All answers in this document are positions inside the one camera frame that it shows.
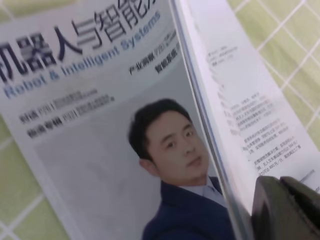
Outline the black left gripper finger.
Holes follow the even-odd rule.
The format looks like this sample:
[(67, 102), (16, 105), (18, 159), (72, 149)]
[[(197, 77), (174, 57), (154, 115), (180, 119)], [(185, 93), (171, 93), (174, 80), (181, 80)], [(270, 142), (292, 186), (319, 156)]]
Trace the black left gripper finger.
[(320, 194), (290, 176), (260, 176), (251, 223), (256, 240), (318, 240)]

